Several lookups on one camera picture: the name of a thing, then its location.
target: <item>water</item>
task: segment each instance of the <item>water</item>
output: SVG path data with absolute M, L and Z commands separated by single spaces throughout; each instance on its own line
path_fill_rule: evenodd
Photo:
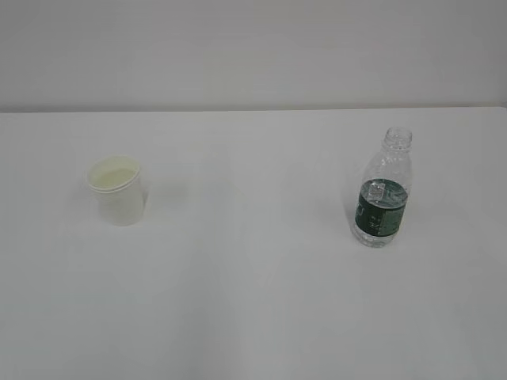
M 133 170 L 116 169 L 100 176 L 93 185 L 98 188 L 115 188 L 129 182 L 134 176 Z
M 374 179 L 361 186 L 352 228 L 356 238 L 370 247 L 383 247 L 399 230 L 408 194 L 392 180 Z

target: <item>white wall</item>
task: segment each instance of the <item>white wall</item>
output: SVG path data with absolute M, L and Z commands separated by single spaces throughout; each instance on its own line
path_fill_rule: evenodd
M 507 101 L 506 0 L 2 0 L 0 109 Z

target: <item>water bottle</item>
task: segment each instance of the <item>water bottle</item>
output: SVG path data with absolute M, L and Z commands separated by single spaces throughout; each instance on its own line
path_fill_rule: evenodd
M 390 128 L 365 170 L 352 227 L 364 245 L 383 247 L 398 233 L 412 185 L 411 143 L 411 131 Z

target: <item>white cup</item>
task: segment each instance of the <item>white cup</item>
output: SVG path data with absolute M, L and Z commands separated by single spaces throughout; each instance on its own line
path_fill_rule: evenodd
M 133 158 L 112 156 L 89 170 L 86 180 L 98 200 L 101 217 L 115 226 L 129 226 L 143 216 L 144 199 L 139 172 Z

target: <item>bottle neck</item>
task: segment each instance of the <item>bottle neck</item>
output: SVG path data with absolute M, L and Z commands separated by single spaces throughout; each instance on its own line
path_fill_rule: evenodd
M 406 128 L 389 128 L 386 137 L 382 141 L 382 148 L 391 154 L 410 152 L 412 143 L 412 132 Z

